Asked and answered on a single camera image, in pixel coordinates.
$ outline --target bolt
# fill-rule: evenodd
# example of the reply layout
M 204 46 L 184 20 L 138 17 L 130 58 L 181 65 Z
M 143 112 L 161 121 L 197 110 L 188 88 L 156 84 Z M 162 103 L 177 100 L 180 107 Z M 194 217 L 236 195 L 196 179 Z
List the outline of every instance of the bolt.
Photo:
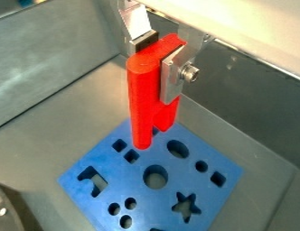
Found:
M 212 35 L 206 34 L 204 37 L 204 42 L 208 42 L 208 40 L 210 39 Z
M 7 213 L 7 209 L 6 208 L 0 208 L 0 217 Z
M 185 79 L 189 83 L 193 83 L 198 79 L 200 69 L 192 65 L 186 64 L 181 70 L 181 79 Z

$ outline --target star-shaped hole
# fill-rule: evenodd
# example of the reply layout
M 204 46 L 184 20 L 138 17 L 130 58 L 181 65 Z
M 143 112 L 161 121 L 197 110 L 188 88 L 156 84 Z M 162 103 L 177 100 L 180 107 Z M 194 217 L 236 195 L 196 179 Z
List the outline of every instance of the star-shaped hole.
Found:
M 185 197 L 180 192 L 177 192 L 177 199 L 178 203 L 172 207 L 172 210 L 174 212 L 180 212 L 182 214 L 184 222 L 189 223 L 192 214 L 202 214 L 202 210 L 194 204 L 196 195 L 193 193 L 189 197 Z

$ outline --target red block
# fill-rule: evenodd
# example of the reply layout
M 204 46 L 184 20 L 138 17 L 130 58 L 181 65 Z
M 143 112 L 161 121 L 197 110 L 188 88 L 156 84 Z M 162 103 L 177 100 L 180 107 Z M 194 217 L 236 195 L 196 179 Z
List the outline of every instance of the red block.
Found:
M 185 44 L 177 34 L 169 34 L 127 59 L 131 134 L 138 149 L 150 146 L 153 127 L 165 132 L 174 123 L 180 97 L 169 105 L 160 101 L 161 61 Z

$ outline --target blue foam board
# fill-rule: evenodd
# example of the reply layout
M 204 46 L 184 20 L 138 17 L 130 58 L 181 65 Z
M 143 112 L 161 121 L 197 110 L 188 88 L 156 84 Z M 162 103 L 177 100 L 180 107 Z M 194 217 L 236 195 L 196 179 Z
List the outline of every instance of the blue foam board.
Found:
M 98 231 L 202 231 L 242 175 L 182 125 L 141 151 L 126 120 L 58 179 Z

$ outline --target metal clamp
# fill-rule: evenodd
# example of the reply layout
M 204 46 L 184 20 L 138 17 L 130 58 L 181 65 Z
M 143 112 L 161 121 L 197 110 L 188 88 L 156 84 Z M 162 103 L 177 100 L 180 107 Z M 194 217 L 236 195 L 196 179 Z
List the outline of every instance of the metal clamp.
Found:
M 152 29 L 145 5 L 133 0 L 110 1 L 125 35 L 129 56 L 158 41 L 158 32 Z
M 184 81 L 197 81 L 200 69 L 194 66 L 194 57 L 214 40 L 208 33 L 185 24 L 180 24 L 178 36 L 188 43 L 162 60 L 161 64 L 160 100 L 166 105 L 181 94 Z

